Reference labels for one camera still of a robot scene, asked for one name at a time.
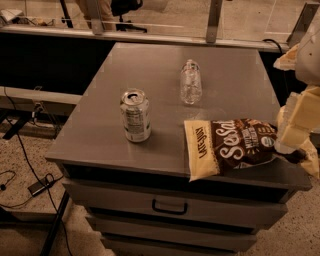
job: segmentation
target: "drawer handle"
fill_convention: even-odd
[[[156,199],[153,199],[152,200],[152,209],[155,212],[168,213],[168,214],[174,214],[174,215],[183,215],[183,214],[186,214],[187,210],[188,210],[188,204],[187,203],[184,203],[182,211],[162,210],[162,209],[159,209],[159,208],[156,207],[156,203],[157,203]]]

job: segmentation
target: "aluminum can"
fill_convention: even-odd
[[[125,135],[132,142],[141,142],[151,134],[149,100],[139,89],[130,89],[121,97],[120,110]]]

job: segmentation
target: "gray table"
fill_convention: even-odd
[[[200,65],[203,84],[194,106],[179,99],[180,69],[190,58]],[[143,143],[124,135],[119,102],[128,88],[142,89],[150,100],[152,133]],[[247,250],[259,229],[281,218],[285,202],[311,188],[309,179],[275,160],[189,183],[183,121],[274,123],[278,110],[255,50],[117,43],[46,158],[69,177],[68,193],[87,208],[108,248],[230,255]]]

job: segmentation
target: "chair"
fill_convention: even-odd
[[[146,28],[137,27],[131,23],[131,20],[126,21],[126,24],[123,23],[122,15],[130,12],[136,11],[143,5],[143,0],[112,0],[111,2],[111,11],[114,17],[119,16],[119,24],[116,24],[116,29],[120,31],[127,31],[127,30],[139,30],[147,33]]]

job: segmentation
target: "floor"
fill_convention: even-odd
[[[77,29],[87,29],[86,22],[73,0],[67,6]],[[144,7],[128,18],[149,26],[154,34],[173,34],[203,37],[208,18],[209,0],[145,0]],[[302,0],[234,0],[224,1],[220,20],[219,36],[224,39],[262,40],[263,38],[285,41],[302,9]],[[55,19],[55,26],[66,27],[61,22],[63,13],[57,0],[1,0],[0,9],[20,8],[28,17],[41,18],[49,23]],[[53,128],[48,124],[36,127],[29,123],[21,131],[29,161],[36,173],[43,177],[52,173],[55,179],[61,176],[58,168],[44,159],[46,151],[54,142]],[[0,125],[0,136],[9,127]],[[15,205],[30,197],[27,188],[36,179],[32,175],[22,152],[17,136],[11,140],[0,139],[0,173],[13,170],[16,176],[0,191],[0,204]],[[9,174],[0,175],[0,183],[6,182]],[[244,256],[316,256],[320,254],[320,187],[319,181],[310,178],[313,188],[298,192],[288,203],[289,212],[269,230],[258,233],[258,242]],[[53,201],[58,205],[63,194],[62,181],[51,189]],[[37,211],[53,213],[54,209],[44,192],[15,211]],[[125,252],[106,250],[100,242],[100,235],[94,232],[85,220],[83,207],[69,202],[63,221],[73,255],[95,256],[138,256]],[[0,252],[8,256],[39,255],[45,241],[47,225],[4,225],[0,228]],[[50,255],[68,255],[66,236],[60,227]]]

